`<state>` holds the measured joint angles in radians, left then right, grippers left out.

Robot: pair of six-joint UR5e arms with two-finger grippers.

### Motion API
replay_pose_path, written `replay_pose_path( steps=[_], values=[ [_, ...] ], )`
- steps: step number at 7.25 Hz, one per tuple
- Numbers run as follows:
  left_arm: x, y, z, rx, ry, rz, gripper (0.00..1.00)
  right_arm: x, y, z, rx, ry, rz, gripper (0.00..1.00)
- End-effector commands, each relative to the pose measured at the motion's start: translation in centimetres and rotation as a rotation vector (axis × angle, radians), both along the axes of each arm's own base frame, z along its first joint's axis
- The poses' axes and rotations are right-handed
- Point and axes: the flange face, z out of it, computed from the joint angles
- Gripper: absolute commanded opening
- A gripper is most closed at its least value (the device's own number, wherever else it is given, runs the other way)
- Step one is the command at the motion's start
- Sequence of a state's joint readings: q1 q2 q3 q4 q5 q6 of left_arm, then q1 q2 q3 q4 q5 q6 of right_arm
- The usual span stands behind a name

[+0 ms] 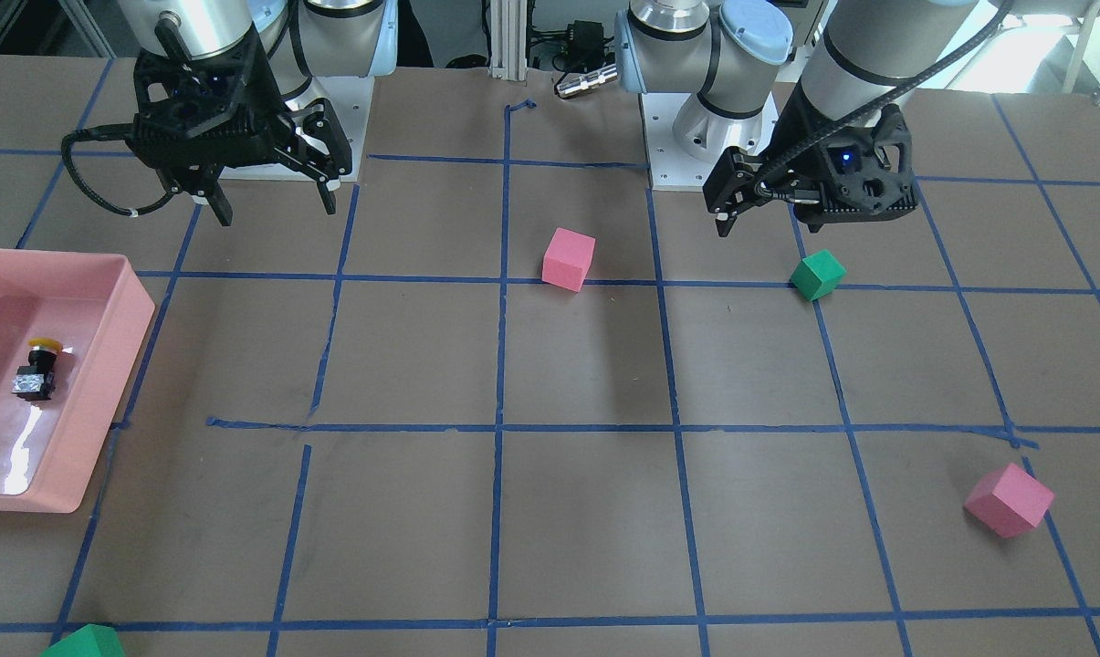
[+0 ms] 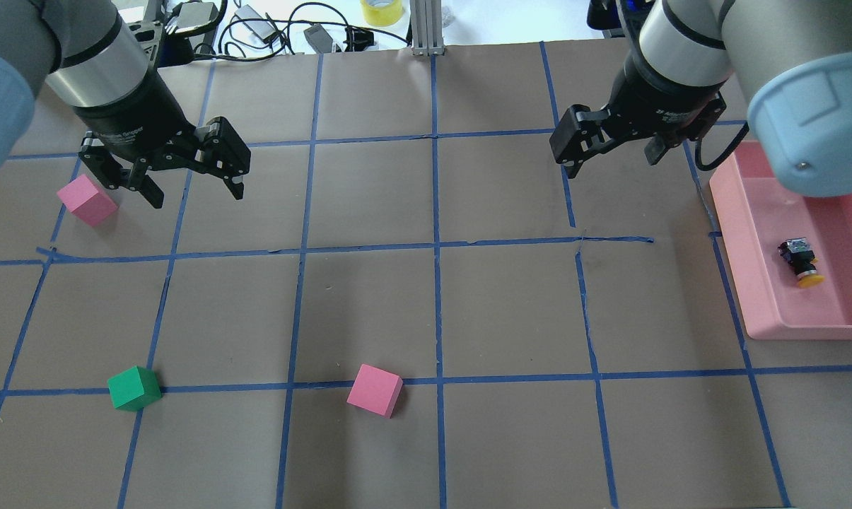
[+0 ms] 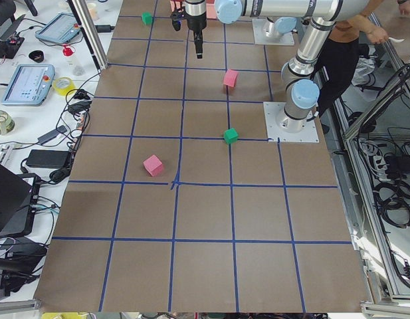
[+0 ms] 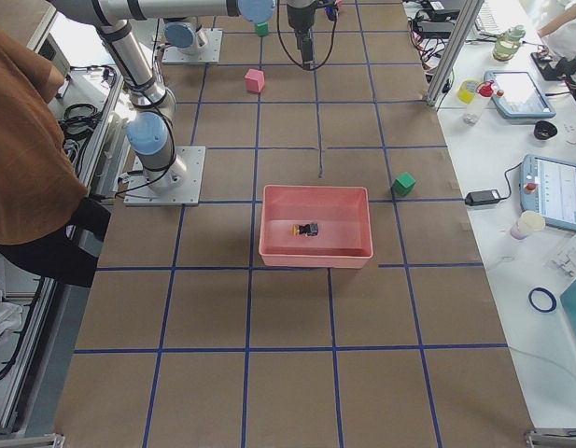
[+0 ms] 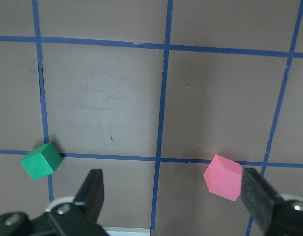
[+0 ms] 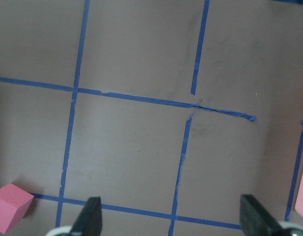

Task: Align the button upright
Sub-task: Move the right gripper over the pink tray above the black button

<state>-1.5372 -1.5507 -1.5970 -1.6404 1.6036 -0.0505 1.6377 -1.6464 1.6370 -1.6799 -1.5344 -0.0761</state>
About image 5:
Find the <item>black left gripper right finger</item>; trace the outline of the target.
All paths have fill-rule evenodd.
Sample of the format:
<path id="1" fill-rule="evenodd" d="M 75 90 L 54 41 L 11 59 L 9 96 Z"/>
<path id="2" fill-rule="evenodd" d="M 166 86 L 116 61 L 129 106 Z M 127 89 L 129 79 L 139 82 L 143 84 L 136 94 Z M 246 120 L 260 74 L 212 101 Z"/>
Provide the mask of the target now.
<path id="1" fill-rule="evenodd" d="M 243 168 L 240 196 L 260 231 L 265 234 L 284 199 L 254 168 Z"/>

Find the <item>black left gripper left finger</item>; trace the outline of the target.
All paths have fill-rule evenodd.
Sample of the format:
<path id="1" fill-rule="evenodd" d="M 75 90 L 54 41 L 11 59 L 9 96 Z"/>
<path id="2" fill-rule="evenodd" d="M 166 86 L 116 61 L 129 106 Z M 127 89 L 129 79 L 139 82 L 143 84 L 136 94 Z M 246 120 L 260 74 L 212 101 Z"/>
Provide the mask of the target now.
<path id="1" fill-rule="evenodd" d="M 91 169 L 75 195 L 72 203 L 96 224 L 104 203 L 104 178 L 102 169 Z"/>

